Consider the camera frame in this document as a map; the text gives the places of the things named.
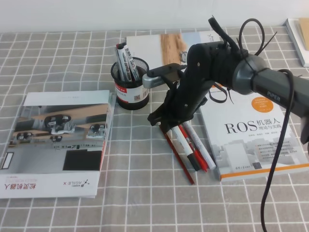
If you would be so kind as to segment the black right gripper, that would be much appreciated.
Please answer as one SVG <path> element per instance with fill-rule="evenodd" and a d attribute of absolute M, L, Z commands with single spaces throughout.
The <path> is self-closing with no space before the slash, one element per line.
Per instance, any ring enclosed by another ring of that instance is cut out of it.
<path fill-rule="evenodd" d="M 151 126 L 160 122 L 161 130 L 167 133 L 192 119 L 215 82 L 232 88 L 233 74 L 240 61 L 240 49 L 235 42 L 198 43 L 191 46 L 187 68 L 178 88 L 172 91 L 172 99 L 166 106 L 159 106 L 148 115 Z"/>

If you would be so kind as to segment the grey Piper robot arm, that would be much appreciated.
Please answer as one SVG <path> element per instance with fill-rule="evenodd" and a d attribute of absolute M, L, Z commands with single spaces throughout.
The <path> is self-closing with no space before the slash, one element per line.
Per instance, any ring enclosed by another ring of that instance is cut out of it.
<path fill-rule="evenodd" d="M 301 142 L 309 141 L 309 82 L 289 70 L 274 71 L 256 55 L 211 42 L 191 46 L 187 67 L 177 75 L 180 83 L 171 85 L 164 103 L 149 114 L 151 125 L 160 122 L 170 129 L 192 119 L 206 103 L 207 92 L 218 83 L 242 95 L 259 93 L 299 116 Z"/>

